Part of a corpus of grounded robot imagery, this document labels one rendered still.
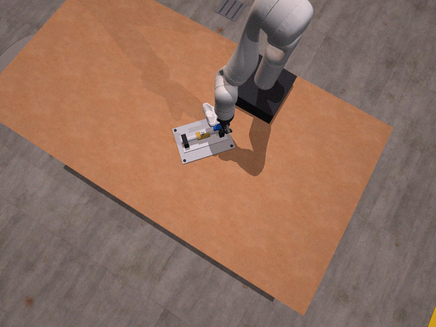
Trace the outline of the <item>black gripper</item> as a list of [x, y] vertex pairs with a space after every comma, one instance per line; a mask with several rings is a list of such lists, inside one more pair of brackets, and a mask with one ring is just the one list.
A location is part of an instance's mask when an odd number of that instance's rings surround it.
[[225, 134], [228, 134], [228, 133], [232, 132], [232, 129], [229, 128], [229, 126], [230, 126], [230, 122], [233, 120], [233, 118], [234, 118], [234, 116], [231, 119], [229, 119], [229, 120], [220, 120], [220, 119], [217, 119], [217, 121], [220, 123], [220, 125], [222, 127], [222, 131]]

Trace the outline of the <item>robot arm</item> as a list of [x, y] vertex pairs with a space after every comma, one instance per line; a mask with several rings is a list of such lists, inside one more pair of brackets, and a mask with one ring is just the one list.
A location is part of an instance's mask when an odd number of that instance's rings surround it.
[[258, 64], [260, 29], [267, 34], [269, 45], [254, 83], [258, 88], [268, 90], [273, 87], [298, 45], [312, 20], [313, 12], [308, 0], [254, 1], [234, 53], [216, 74], [215, 105], [203, 104], [203, 112], [210, 127], [215, 127], [217, 119], [229, 120], [234, 116], [238, 86], [247, 81]]

